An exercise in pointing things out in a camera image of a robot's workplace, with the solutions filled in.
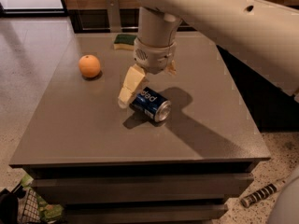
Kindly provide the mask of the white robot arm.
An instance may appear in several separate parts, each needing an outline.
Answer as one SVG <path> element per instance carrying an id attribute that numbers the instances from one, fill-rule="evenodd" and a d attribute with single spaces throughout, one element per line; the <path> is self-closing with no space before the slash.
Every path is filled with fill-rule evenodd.
<path id="1" fill-rule="evenodd" d="M 118 98 L 126 108 L 147 73 L 173 62 L 175 33 L 185 21 L 249 67 L 278 85 L 293 100 L 299 90 L 299 11 L 264 0 L 136 0 L 140 4 L 135 55 Z"/>

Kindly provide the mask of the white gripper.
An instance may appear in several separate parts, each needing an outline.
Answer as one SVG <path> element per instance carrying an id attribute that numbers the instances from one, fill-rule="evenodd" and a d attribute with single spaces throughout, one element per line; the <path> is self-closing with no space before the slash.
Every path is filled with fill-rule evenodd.
<path id="1" fill-rule="evenodd" d="M 165 71 L 175 76 L 177 74 L 174 55 L 176 43 L 164 48 L 154 48 L 143 44 L 139 38 L 134 43 L 135 63 L 130 66 L 122 83 L 118 97 L 119 107 L 125 109 L 143 91 L 148 83 L 147 73 L 153 75 Z"/>

